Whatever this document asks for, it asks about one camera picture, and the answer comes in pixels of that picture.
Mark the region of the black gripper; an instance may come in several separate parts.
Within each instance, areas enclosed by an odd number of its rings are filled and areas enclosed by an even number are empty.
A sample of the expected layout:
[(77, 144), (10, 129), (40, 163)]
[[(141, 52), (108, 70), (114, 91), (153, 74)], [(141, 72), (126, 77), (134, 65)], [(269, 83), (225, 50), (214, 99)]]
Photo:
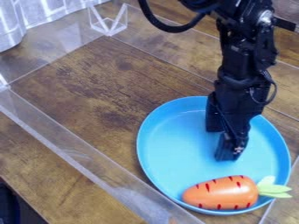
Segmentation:
[(261, 114), (264, 106), (273, 100), (273, 97), (266, 97), (272, 84), (268, 71), (238, 79), (218, 69), (214, 90), (208, 95), (205, 105), (205, 130), (226, 130), (218, 136), (217, 161), (237, 160), (246, 148), (249, 120)]

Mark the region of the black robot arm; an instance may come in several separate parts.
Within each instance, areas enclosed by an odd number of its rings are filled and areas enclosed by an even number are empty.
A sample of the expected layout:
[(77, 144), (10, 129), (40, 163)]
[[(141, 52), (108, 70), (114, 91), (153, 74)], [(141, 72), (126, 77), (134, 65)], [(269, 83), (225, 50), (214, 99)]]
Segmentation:
[(248, 145), (249, 120), (276, 96), (266, 69), (276, 63), (272, 0), (178, 0), (216, 18), (221, 65), (205, 107), (205, 130), (218, 132), (214, 159), (233, 161)]

